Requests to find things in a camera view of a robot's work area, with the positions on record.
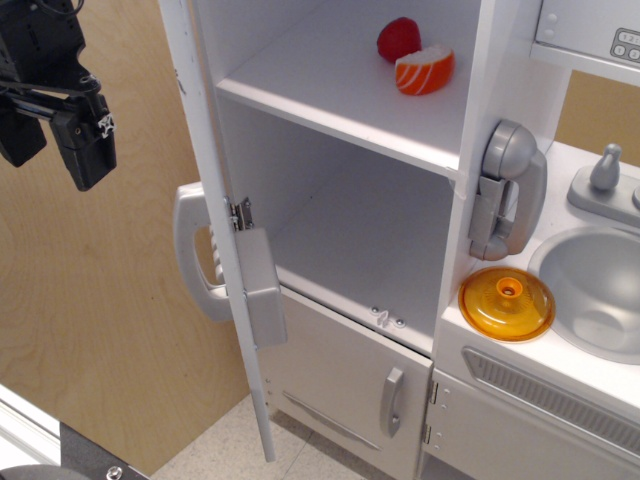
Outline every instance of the sink faucet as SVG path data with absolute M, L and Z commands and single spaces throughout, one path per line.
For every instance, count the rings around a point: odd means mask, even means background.
M 620 174 L 622 148 L 611 143 L 594 167 L 578 170 L 567 199 L 587 212 L 640 228 L 640 179 Z

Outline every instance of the toy sink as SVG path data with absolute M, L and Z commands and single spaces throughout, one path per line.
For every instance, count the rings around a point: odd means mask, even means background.
M 554 331 L 598 357 L 640 364 L 640 236 L 569 230 L 535 251 L 529 271 L 556 299 Z

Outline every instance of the screw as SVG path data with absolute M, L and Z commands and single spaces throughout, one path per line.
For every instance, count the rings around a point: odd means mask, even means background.
M 120 467 L 111 467 L 107 471 L 107 480 L 120 480 L 122 478 L 122 469 Z

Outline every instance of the tile floor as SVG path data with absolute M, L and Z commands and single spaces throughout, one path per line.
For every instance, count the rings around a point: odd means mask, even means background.
M 152 480 L 393 480 L 284 414 L 276 414 L 271 424 L 274 463 L 264 460 L 247 397 Z

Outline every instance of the plywood panel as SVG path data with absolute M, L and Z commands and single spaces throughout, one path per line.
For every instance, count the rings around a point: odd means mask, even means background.
M 573 72 L 556 140 L 594 153 L 609 143 L 640 165 L 640 88 Z
M 119 165 L 76 191 L 46 125 L 36 158 L 0 160 L 0 383 L 151 473 L 248 389 L 233 324 L 200 313 L 174 260 L 174 192 L 198 175 L 159 8 L 79 19 Z

